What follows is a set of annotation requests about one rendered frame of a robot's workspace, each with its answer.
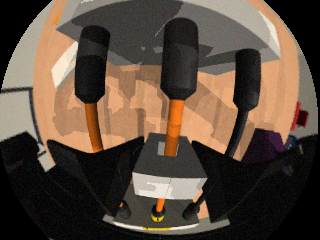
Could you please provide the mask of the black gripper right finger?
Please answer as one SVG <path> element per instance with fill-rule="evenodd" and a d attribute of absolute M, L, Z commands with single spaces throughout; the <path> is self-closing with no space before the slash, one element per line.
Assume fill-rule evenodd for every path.
<path fill-rule="evenodd" d="M 261 179 L 280 171 L 287 163 L 287 156 L 283 155 L 260 163 L 244 164 L 200 141 L 192 140 L 191 145 L 208 177 L 201 191 L 204 192 L 211 223 L 227 220 L 228 212 L 243 203 L 245 197 L 261 183 Z"/>

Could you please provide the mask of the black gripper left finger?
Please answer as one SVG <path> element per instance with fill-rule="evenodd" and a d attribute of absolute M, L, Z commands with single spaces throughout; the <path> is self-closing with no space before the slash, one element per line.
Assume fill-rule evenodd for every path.
<path fill-rule="evenodd" d="M 88 153 L 47 140 L 53 163 L 84 181 L 93 197 L 105 209 L 105 216 L 116 217 L 139 160 L 145 136 L 121 143 L 103 151 Z"/>

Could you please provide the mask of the cream rectangular block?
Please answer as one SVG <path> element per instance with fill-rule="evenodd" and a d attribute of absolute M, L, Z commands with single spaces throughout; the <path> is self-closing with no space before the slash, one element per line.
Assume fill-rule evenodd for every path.
<path fill-rule="evenodd" d="M 55 88 L 60 89 L 64 87 L 67 80 L 71 79 L 72 75 L 75 75 L 76 68 L 76 53 L 77 53 L 77 41 L 72 45 L 69 45 L 67 52 L 61 55 L 59 61 L 56 61 L 55 67 L 52 68 L 53 83 Z"/>

